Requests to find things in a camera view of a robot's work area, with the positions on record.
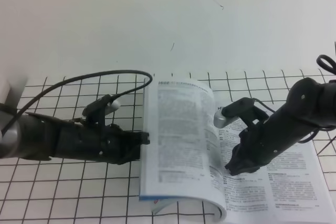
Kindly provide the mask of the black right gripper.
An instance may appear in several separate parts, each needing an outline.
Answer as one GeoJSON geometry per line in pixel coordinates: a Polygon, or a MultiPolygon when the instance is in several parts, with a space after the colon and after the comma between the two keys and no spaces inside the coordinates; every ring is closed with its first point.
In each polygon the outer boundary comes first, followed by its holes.
{"type": "Polygon", "coordinates": [[[267,120],[239,133],[240,142],[225,168],[232,176],[254,173],[317,129],[316,124],[295,116],[285,103],[267,120]]]}

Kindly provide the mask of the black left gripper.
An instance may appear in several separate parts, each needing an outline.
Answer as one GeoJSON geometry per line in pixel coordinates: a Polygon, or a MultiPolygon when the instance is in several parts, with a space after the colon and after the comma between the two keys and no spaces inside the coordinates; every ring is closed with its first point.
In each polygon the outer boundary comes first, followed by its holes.
{"type": "Polygon", "coordinates": [[[124,131],[116,124],[81,125],[31,112],[27,115],[39,123],[34,127],[36,135],[28,133],[37,142],[28,143],[31,160],[55,157],[122,165],[139,159],[141,145],[150,144],[149,133],[124,131]]]}

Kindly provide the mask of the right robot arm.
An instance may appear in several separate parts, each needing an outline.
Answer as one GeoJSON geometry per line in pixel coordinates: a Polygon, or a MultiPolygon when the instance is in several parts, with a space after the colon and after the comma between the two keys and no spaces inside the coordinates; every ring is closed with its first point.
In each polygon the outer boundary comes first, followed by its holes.
{"type": "Polygon", "coordinates": [[[225,168],[232,176],[253,173],[268,165],[307,135],[322,129],[335,129],[335,82],[319,84],[304,78],[290,89],[286,102],[272,115],[254,105],[254,99],[241,98],[224,107],[226,119],[240,118],[246,128],[232,150],[225,168]]]}

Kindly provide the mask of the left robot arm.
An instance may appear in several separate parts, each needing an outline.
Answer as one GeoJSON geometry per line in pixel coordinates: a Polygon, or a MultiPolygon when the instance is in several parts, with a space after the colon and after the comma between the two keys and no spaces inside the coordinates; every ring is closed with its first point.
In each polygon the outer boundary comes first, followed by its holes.
{"type": "Polygon", "coordinates": [[[143,145],[150,142],[147,132],[127,132],[116,124],[105,125],[104,109],[88,118],[69,121],[27,112],[6,131],[7,123],[18,115],[23,87],[12,88],[1,78],[1,158],[49,161],[67,158],[122,165],[140,158],[143,145]]]}

